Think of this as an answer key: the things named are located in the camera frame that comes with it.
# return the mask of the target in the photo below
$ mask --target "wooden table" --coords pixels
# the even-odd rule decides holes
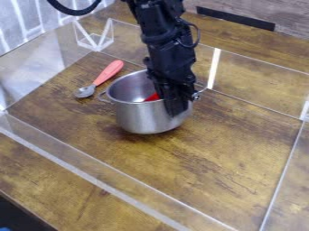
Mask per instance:
[[[102,14],[132,22],[123,4],[96,17]],[[193,14],[186,17],[201,25],[205,43],[309,70],[308,42]],[[118,129],[110,105],[71,97],[111,60],[92,52],[24,97],[9,114],[223,223],[257,230],[301,122],[207,91],[179,129],[128,134]],[[127,63],[118,75],[138,69]],[[4,136],[1,141],[1,191],[59,230],[170,229]]]

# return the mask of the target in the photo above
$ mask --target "transparent plastic enclosure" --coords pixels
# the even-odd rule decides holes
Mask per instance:
[[[69,26],[60,68],[45,78],[37,66],[49,81],[4,106],[1,133],[176,230],[308,227],[308,73],[201,44],[193,116],[167,133],[128,134],[114,107],[72,92],[112,59],[123,75],[144,69],[139,27],[94,15]]]

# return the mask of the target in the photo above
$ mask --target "stainless steel pot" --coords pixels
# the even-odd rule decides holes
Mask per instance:
[[[115,80],[99,95],[100,101],[106,102],[106,94],[115,104],[118,125],[131,133],[163,133],[176,128],[191,114],[191,102],[188,109],[174,117],[167,113],[163,99],[143,102],[154,92],[154,83],[142,70]]]

